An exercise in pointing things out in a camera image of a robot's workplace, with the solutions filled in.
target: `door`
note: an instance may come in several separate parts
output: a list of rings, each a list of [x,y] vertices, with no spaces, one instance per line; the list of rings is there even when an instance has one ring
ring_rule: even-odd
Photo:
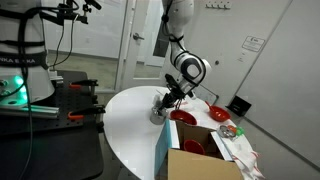
[[[42,5],[57,7],[59,1],[42,0]],[[80,7],[85,4],[83,0],[77,2]],[[63,27],[43,21],[47,61],[49,65],[57,62],[57,70],[84,71],[89,79],[98,80],[96,93],[113,94],[122,83],[117,79],[117,74],[122,71],[122,37],[127,32],[127,27],[124,27],[126,9],[132,0],[97,2],[102,9],[91,6],[91,13],[87,13],[89,24],[66,20]],[[83,15],[82,8],[76,13]]]
[[[128,6],[128,10],[133,12],[133,16],[130,21],[132,22],[131,30],[128,32],[129,40],[123,38],[123,41],[127,42],[127,48],[123,48],[127,49],[127,53],[124,53],[126,57],[121,89],[164,85],[163,65],[169,43],[161,46],[160,51],[164,52],[162,56],[157,51],[159,43],[163,41],[159,38],[163,14],[162,2],[161,0],[135,1],[131,7]]]

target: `black table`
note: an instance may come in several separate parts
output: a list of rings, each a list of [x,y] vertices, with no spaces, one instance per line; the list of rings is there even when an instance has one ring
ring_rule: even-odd
[[[60,71],[59,75],[64,78],[66,91],[70,81],[87,79],[84,72]],[[82,88],[81,94],[80,106],[74,104],[74,107],[92,106],[89,88]],[[66,97],[53,95],[51,98]],[[65,117],[67,111],[69,109],[62,108],[61,115]],[[1,180],[18,179],[28,156],[29,141],[29,133],[0,137]],[[89,115],[79,127],[36,132],[31,161],[24,177],[30,180],[92,179],[101,175],[102,171],[103,158],[96,120]]]

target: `red bowl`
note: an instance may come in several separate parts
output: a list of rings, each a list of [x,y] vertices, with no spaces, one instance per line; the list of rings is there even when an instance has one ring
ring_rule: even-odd
[[[185,140],[183,143],[183,148],[187,152],[205,155],[202,145],[195,140]]]
[[[218,122],[230,119],[230,114],[218,106],[210,106],[210,116]]]
[[[197,125],[197,120],[190,113],[183,110],[173,110],[170,113],[170,119],[183,121],[189,125]]]

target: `black stand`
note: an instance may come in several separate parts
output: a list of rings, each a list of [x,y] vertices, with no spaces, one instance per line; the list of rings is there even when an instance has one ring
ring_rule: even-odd
[[[63,91],[57,91],[58,93],[47,102],[43,101],[43,104],[39,105],[60,107],[62,119],[66,119],[70,111],[93,106],[88,87],[78,90],[75,97],[68,93],[70,82],[87,79],[86,73],[60,71],[58,74],[64,78]],[[61,98],[70,99],[70,103],[60,101]],[[2,122],[3,118],[0,116],[1,129],[6,126]],[[25,124],[24,129],[28,129],[28,118],[17,118]],[[28,133],[0,136],[0,179],[18,179],[28,156],[29,141]],[[26,179],[92,179],[103,171],[103,158],[94,115],[85,116],[83,124],[76,128],[36,132],[33,145]]]

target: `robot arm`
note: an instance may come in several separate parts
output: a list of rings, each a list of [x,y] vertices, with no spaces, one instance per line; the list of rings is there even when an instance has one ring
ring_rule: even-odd
[[[194,13],[193,0],[163,0],[164,15],[162,17],[166,34],[171,44],[171,63],[182,74],[179,86],[184,93],[198,86],[210,73],[211,66],[184,47],[184,27]]]
[[[177,83],[170,75],[166,80],[170,93],[162,101],[158,100],[152,108],[151,121],[162,123],[166,116],[166,108],[173,107],[177,100],[185,98],[211,72],[210,64],[190,53],[184,46],[184,27],[191,20],[194,12],[193,0],[162,0],[164,15],[163,33],[169,37],[171,45],[171,64],[181,73],[183,79]]]

